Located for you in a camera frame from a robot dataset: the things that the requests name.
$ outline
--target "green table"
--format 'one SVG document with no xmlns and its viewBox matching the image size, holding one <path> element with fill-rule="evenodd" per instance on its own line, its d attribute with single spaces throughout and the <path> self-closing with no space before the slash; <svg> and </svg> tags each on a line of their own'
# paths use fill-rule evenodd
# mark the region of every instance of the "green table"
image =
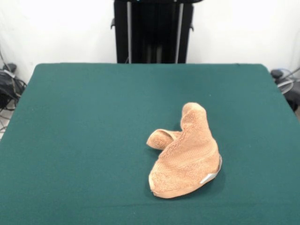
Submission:
<svg viewBox="0 0 300 225">
<path fill-rule="evenodd" d="M 208 114 L 223 167 L 156 198 L 157 128 Z M 0 225 L 299 224 L 300 126 L 261 65 L 37 66 L 0 143 Z"/>
</svg>

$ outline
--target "black metal frame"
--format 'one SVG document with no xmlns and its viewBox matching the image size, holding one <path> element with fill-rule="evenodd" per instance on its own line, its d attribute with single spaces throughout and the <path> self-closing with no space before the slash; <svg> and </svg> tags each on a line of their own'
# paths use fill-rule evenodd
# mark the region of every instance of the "black metal frame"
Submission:
<svg viewBox="0 0 300 225">
<path fill-rule="evenodd" d="M 115 0 L 118 63 L 186 62 L 194 10 L 190 2 L 199 0 L 168 2 Z"/>
</svg>

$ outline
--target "towel fold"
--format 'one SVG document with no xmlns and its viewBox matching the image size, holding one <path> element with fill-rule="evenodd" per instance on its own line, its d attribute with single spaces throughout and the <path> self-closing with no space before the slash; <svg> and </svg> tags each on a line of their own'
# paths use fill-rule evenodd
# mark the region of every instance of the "towel fold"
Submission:
<svg viewBox="0 0 300 225">
<path fill-rule="evenodd" d="M 149 175 L 154 195 L 173 198 L 211 181 L 221 166 L 218 145 L 211 135 L 206 111 L 197 103 L 182 109 L 182 132 L 159 129 L 147 144 L 163 150 Z"/>
</svg>

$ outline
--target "white wall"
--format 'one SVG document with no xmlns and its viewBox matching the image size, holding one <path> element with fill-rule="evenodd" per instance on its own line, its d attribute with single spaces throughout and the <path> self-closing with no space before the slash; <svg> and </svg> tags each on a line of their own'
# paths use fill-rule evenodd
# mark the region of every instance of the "white wall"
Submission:
<svg viewBox="0 0 300 225">
<path fill-rule="evenodd" d="M 28 81 L 42 62 L 116 62 L 112 0 L 0 0 L 0 46 Z M 195 4 L 190 63 L 300 66 L 299 0 Z"/>
</svg>

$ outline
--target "white tag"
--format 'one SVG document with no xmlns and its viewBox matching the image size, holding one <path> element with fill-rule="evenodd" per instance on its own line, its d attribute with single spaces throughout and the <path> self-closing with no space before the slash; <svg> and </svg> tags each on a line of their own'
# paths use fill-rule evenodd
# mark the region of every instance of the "white tag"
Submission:
<svg viewBox="0 0 300 225">
<path fill-rule="evenodd" d="M 219 168 L 218 168 L 217 172 L 209 173 L 206 177 L 204 177 L 204 179 L 202 181 L 200 181 L 200 184 L 207 183 L 208 181 L 214 179 L 217 176 L 217 174 L 220 172 L 221 166 L 222 166 L 222 157 L 220 156 L 220 163 L 219 163 Z"/>
</svg>

